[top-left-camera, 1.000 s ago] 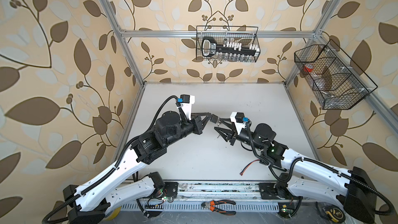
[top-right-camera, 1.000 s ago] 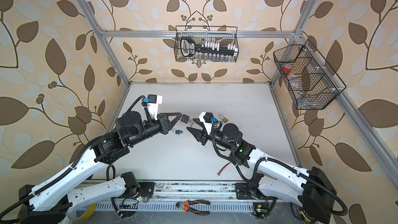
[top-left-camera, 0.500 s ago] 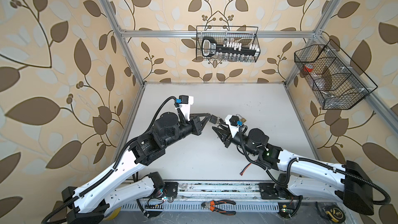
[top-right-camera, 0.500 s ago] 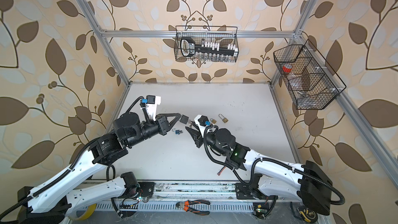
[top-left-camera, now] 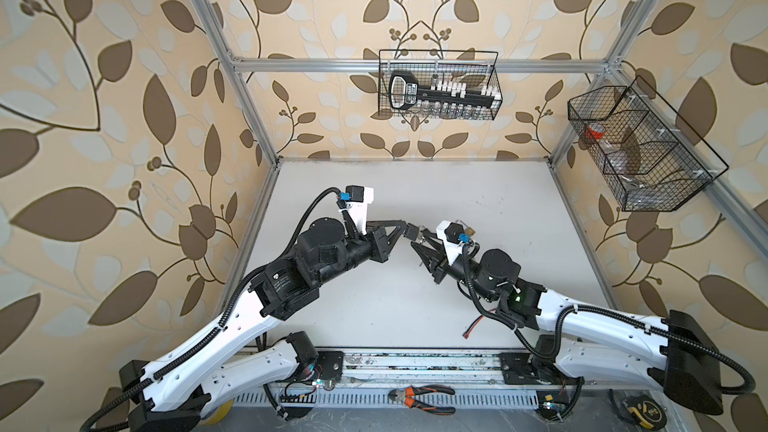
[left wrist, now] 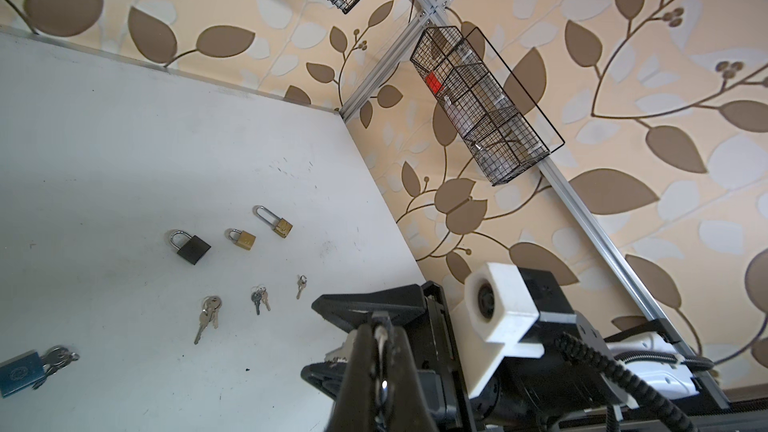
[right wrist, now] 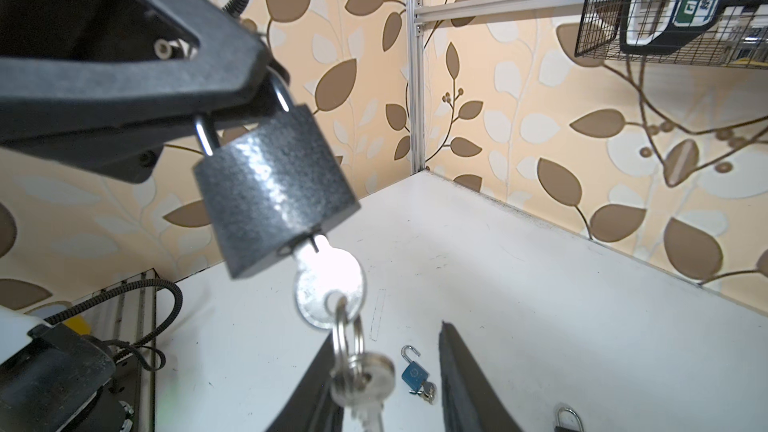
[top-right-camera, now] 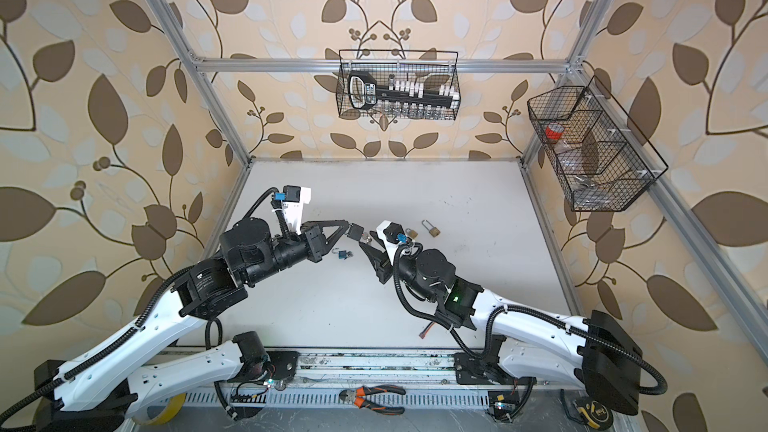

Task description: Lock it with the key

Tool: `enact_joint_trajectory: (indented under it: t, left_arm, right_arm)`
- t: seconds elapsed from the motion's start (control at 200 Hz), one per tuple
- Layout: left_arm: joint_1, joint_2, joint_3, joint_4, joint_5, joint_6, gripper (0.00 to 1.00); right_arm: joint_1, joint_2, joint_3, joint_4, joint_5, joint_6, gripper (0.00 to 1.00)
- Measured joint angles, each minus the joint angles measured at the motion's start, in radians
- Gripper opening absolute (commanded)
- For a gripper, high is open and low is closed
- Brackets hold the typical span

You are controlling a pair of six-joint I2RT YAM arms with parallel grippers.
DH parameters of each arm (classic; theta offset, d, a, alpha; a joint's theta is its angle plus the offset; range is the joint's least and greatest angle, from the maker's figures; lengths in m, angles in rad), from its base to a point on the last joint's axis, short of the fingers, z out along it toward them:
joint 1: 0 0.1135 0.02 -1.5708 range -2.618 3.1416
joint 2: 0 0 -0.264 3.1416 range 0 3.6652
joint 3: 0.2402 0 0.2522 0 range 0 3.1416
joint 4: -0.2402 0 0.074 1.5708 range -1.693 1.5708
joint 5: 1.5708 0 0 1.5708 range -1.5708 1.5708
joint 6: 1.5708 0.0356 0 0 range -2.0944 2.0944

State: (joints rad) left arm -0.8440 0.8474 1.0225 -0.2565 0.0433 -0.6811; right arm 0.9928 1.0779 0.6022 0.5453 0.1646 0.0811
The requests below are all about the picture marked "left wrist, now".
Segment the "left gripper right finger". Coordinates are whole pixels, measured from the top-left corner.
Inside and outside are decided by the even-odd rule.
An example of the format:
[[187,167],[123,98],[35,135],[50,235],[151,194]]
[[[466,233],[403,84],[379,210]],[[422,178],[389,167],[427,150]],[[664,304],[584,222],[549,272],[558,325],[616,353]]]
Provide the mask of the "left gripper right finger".
[[437,431],[405,331],[393,327],[383,346],[383,424],[387,431]]

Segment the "black padlock with keys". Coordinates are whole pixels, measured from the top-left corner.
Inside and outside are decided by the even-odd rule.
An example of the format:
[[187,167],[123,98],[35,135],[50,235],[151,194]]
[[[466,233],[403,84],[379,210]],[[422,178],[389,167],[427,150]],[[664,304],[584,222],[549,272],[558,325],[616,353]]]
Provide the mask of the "black padlock with keys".
[[168,241],[176,254],[191,265],[196,265],[211,249],[202,238],[183,230],[171,231]]

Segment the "dark small padlock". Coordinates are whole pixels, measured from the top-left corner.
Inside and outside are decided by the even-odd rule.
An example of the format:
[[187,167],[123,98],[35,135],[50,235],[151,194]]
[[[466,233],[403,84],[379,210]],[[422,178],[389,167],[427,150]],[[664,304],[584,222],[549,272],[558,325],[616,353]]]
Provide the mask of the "dark small padlock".
[[387,428],[389,398],[389,355],[392,349],[393,327],[387,312],[376,311],[372,314],[373,335],[377,358],[375,366],[375,422],[382,430]]

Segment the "small key pair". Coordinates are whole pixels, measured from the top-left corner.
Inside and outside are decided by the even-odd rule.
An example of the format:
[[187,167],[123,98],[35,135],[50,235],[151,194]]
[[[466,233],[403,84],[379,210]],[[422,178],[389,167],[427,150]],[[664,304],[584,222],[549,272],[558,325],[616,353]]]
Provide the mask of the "small key pair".
[[255,312],[257,315],[261,314],[262,309],[265,309],[267,312],[271,311],[271,306],[269,303],[269,294],[265,286],[257,286],[256,288],[254,288],[251,292],[250,298],[254,305]]

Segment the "blue small padlock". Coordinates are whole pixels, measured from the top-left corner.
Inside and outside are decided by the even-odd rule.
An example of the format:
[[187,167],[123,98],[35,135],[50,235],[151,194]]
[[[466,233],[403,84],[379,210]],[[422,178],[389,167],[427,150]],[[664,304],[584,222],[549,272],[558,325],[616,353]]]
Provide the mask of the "blue small padlock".
[[1,397],[7,398],[22,390],[37,390],[59,370],[80,359],[80,355],[65,346],[54,346],[44,354],[29,351],[1,363]]

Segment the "silver key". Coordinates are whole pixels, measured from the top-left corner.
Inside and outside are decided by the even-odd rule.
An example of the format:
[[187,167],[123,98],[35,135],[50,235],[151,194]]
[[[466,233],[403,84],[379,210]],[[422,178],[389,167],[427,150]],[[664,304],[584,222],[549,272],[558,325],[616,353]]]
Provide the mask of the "silver key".
[[308,279],[307,279],[306,275],[300,275],[298,277],[298,281],[297,281],[297,294],[296,294],[296,299],[297,300],[299,300],[301,298],[302,293],[303,293],[303,291],[305,290],[305,288],[307,286],[307,282],[308,282]]

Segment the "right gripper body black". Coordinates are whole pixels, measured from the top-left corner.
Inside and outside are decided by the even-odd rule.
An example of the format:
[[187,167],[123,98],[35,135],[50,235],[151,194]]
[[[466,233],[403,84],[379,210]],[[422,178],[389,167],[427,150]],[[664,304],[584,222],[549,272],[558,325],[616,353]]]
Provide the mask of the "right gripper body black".
[[501,395],[499,379],[469,397],[442,287],[428,281],[421,292],[426,309],[413,322],[413,356],[427,410],[440,431],[488,431]]

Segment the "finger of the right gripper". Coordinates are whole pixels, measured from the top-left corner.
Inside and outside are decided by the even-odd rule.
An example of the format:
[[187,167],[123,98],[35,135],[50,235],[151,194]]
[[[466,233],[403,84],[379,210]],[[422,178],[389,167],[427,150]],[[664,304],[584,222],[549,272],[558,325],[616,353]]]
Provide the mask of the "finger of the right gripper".
[[345,362],[321,362],[305,366],[301,378],[318,391],[335,401],[341,390],[347,364]]
[[416,284],[364,294],[324,294],[311,308],[344,332],[367,323],[375,313],[386,313],[395,326],[405,326],[423,315],[426,300]]

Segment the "brass padlock long shackle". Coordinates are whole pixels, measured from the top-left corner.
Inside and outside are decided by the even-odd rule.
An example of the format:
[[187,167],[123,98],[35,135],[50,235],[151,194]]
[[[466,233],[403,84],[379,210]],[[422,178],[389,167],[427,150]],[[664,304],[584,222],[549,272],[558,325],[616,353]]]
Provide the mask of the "brass padlock long shackle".
[[293,228],[293,225],[285,218],[278,216],[263,205],[254,206],[253,213],[281,238],[286,238]]

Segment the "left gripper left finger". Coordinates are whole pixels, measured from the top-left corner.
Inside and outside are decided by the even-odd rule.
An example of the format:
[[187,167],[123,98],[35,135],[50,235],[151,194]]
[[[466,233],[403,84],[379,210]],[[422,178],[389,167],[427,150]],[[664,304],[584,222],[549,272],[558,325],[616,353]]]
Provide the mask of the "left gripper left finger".
[[326,431],[375,431],[378,389],[378,344],[372,326],[357,329],[339,395]]

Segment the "brass padlock with key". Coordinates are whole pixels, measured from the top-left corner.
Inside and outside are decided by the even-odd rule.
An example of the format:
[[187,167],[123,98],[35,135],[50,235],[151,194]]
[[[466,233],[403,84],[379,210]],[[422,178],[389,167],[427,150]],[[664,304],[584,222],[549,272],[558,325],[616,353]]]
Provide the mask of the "brass padlock with key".
[[230,228],[226,231],[226,237],[237,247],[250,251],[256,241],[256,236],[250,232]]

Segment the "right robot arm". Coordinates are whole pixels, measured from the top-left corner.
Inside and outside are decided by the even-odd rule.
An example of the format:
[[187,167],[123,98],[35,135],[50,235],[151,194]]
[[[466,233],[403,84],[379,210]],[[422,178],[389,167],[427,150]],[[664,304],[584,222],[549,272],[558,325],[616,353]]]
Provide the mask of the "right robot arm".
[[426,282],[325,294],[347,342],[302,378],[331,431],[763,431],[765,400],[730,401],[671,324],[602,337],[553,274],[491,263],[450,307]]

